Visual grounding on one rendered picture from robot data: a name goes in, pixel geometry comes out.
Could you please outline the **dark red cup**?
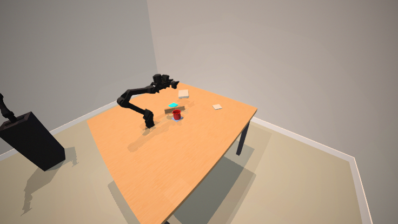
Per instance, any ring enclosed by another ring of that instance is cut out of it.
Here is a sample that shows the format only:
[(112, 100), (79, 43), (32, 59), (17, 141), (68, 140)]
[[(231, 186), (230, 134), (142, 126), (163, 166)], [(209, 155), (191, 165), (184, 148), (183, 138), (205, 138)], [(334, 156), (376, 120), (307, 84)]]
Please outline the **dark red cup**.
[(181, 111), (178, 110), (178, 109), (173, 110), (173, 117), (174, 117), (175, 120), (179, 120), (181, 118), (181, 113), (180, 112)]

